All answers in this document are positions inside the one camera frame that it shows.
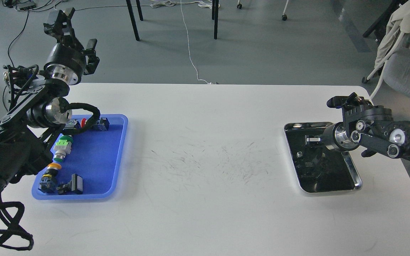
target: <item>table leg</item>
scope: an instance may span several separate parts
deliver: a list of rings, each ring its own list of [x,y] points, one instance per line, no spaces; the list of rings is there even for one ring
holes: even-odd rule
[[[135,0],[135,2],[137,3],[138,17],[140,18],[140,21],[143,21],[142,7],[140,7],[140,0]]]
[[[140,41],[140,37],[138,36],[137,24],[135,24],[134,12],[132,11],[131,0],[126,0],[126,4],[127,10],[129,11],[129,16],[131,18],[132,29],[134,29],[135,40]]]
[[[218,39],[218,13],[219,13],[219,0],[215,0],[215,39]]]
[[[211,2],[211,19],[212,20],[215,19],[215,2],[216,2],[216,0],[213,0]]]

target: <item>black electrical component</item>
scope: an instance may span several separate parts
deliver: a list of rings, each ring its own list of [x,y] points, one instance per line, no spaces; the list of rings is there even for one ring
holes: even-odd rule
[[[100,118],[98,121],[96,121],[96,124],[93,125],[93,130],[95,131],[101,131],[101,132],[106,132],[109,130],[109,121],[107,118]]]
[[[69,191],[76,194],[83,193],[83,178],[81,176],[73,174],[71,181],[66,184],[62,183],[57,187],[58,194],[64,194]]]
[[[54,193],[57,188],[57,179],[58,170],[61,169],[61,165],[55,162],[47,165],[47,170],[44,175],[42,175],[41,181],[39,182],[39,190],[42,193]]]
[[[77,119],[71,119],[65,124],[63,130],[78,130],[80,128],[80,122]]]

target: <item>power strip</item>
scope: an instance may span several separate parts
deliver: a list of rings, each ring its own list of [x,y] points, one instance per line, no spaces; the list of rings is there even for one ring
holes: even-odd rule
[[[19,10],[30,10],[30,9],[36,7],[36,3],[35,2],[26,2],[26,3],[18,4],[17,7],[18,7]]]

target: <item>chair leg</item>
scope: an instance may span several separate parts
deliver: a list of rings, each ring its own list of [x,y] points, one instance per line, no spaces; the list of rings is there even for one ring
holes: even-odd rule
[[[215,0],[215,39],[218,39],[218,13],[219,13],[219,0]]]
[[[137,3],[137,10],[138,10],[138,18],[140,21],[143,21],[143,15],[142,15],[142,7],[140,6],[140,0],[135,0]]]
[[[288,16],[286,15],[288,4],[289,4],[289,0],[286,0],[286,5],[284,6],[284,11],[283,11],[283,16],[282,16],[283,21],[286,21],[288,19]]]
[[[131,0],[126,0],[126,4],[127,10],[129,11],[129,16],[131,18],[132,29],[134,29],[135,40],[140,41],[140,37],[138,36],[137,24],[135,24],[134,12],[132,11]]]

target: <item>white cable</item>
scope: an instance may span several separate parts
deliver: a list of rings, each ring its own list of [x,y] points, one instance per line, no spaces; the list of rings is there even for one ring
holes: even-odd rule
[[[208,2],[205,1],[192,1],[192,2],[182,2],[182,0],[180,0],[180,2],[176,2],[176,1],[160,1],[160,0],[150,0],[152,3],[150,4],[150,6],[152,8],[158,8],[158,7],[173,7],[175,5],[191,5],[191,4],[198,4],[198,6],[200,8],[212,8],[212,2],[211,0],[208,0]]]
[[[184,23],[184,27],[186,28],[186,35],[188,36],[188,51],[189,51],[189,60],[191,61],[191,64],[192,64],[192,66],[194,67],[194,69],[195,69],[195,73],[197,74],[197,81],[204,81],[204,82],[206,82],[207,84],[211,84],[211,83],[208,83],[207,82],[207,80],[204,80],[204,79],[199,79],[199,71],[197,70],[197,68],[195,67],[195,65],[194,65],[194,63],[192,62],[192,58],[191,58],[191,48],[189,47],[189,32],[188,32],[188,26],[186,26],[186,21],[184,21],[184,13],[183,13],[183,4],[182,4],[182,2],[181,2],[181,0],[180,0],[180,9],[181,9],[181,15],[183,16],[183,23]]]

